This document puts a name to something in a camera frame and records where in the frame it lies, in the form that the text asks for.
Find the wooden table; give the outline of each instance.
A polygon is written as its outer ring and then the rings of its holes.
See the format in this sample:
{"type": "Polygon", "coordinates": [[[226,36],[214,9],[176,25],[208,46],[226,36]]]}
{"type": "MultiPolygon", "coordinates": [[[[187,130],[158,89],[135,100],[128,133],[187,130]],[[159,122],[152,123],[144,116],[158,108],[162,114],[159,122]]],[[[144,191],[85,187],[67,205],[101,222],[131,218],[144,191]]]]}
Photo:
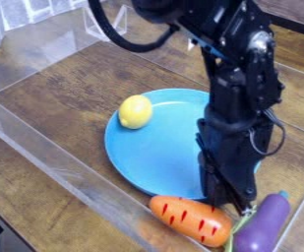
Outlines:
{"type": "MultiPolygon", "coordinates": [[[[148,36],[152,28],[143,26],[129,38],[141,31],[148,36]]],[[[275,111],[287,139],[258,172],[258,201],[283,189],[294,213],[304,198],[304,35],[273,29],[275,61],[282,64],[277,68],[287,86],[275,111]]],[[[148,197],[121,179],[107,159],[104,129],[129,95],[163,88],[207,91],[198,50],[186,52],[183,42],[176,36],[163,50],[143,55],[147,60],[97,42],[0,92],[0,103],[141,204],[148,197]]],[[[1,140],[0,216],[37,251],[141,251],[1,140]]]]}

